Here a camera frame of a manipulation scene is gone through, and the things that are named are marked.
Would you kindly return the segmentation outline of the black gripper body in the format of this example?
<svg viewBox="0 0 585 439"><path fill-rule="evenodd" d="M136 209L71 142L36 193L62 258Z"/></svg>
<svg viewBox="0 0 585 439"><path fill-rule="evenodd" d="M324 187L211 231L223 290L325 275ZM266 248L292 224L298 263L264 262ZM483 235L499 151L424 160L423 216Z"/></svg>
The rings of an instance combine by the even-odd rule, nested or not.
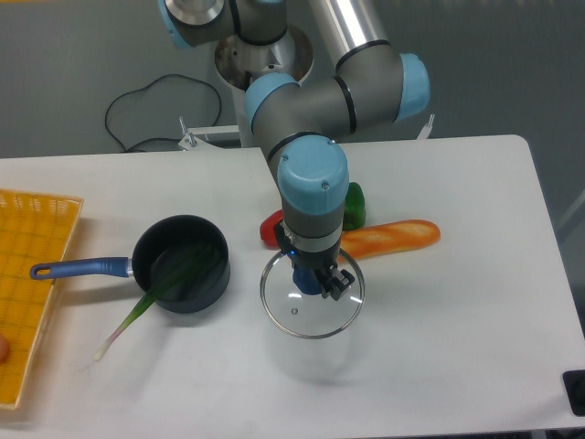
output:
<svg viewBox="0 0 585 439"><path fill-rule="evenodd" d="M307 238L295 234L284 220L275 227L277 244L288 256L294 267L302 267L322 275L329 275L337 268L340 253L341 229L320 238Z"/></svg>

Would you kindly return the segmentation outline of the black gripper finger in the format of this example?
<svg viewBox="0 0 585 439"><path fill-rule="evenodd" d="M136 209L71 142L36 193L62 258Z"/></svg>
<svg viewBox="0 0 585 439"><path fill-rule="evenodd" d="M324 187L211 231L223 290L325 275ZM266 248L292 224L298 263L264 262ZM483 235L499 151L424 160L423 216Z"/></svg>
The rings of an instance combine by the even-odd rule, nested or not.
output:
<svg viewBox="0 0 585 439"><path fill-rule="evenodd" d="M356 280L351 272L346 269L339 270L337 266L318 269L314 274L321 296L331 297L333 300L339 300Z"/></svg>

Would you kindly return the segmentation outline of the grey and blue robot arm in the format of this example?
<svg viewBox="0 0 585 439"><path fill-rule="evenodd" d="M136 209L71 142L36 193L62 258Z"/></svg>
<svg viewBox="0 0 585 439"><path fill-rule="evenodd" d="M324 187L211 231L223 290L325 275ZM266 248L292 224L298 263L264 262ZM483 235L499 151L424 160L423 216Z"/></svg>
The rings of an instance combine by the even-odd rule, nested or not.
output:
<svg viewBox="0 0 585 439"><path fill-rule="evenodd" d="M341 270L349 173L337 138L422 112L429 74L413 54L397 52L369 1L311 4L333 77L304 83L310 63L287 20L284 1L163 1L159 10L178 46L215 42L228 49L217 71L242 92L239 130L258 146L282 200L275 228L293 280L308 295L340 298L354 282Z"/></svg>

